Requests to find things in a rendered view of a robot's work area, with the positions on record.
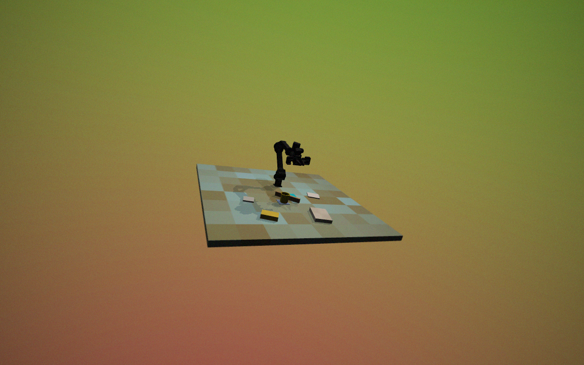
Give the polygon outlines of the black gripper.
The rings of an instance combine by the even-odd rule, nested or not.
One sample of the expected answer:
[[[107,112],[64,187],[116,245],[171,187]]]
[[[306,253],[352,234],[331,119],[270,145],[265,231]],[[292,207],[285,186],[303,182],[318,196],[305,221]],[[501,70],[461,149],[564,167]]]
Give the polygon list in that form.
[[[301,159],[301,156],[296,155],[294,157],[294,155],[292,156],[287,156],[286,157],[286,164],[290,165],[290,162],[292,161],[294,165],[298,165],[298,166],[304,166],[304,165],[310,165],[310,157],[305,157]]]

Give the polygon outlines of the yellow rectangular block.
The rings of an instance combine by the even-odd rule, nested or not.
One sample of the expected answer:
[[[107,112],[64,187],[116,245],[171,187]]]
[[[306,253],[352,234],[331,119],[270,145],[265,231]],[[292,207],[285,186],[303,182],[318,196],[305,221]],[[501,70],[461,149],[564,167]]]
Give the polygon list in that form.
[[[275,222],[278,221],[278,217],[279,217],[278,212],[273,212],[273,211],[268,211],[268,210],[262,210],[261,216],[260,216],[260,218],[262,218],[262,219],[275,221]]]

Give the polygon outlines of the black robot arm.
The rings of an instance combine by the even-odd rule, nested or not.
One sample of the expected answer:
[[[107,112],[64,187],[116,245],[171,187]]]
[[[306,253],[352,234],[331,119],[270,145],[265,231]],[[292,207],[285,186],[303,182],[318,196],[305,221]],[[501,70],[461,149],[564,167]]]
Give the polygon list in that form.
[[[289,145],[286,143],[286,141],[279,141],[277,143],[274,144],[274,151],[277,154],[277,171],[276,174],[274,175],[274,186],[275,187],[282,187],[282,180],[285,180],[286,177],[286,173],[285,173],[285,169],[283,169],[283,161],[282,161],[282,152],[283,149],[285,150],[285,154],[287,156],[292,156],[294,155],[294,157],[296,155],[302,156],[301,154],[304,152],[303,148],[300,148],[301,144],[298,142],[294,141],[293,147],[289,147]]]

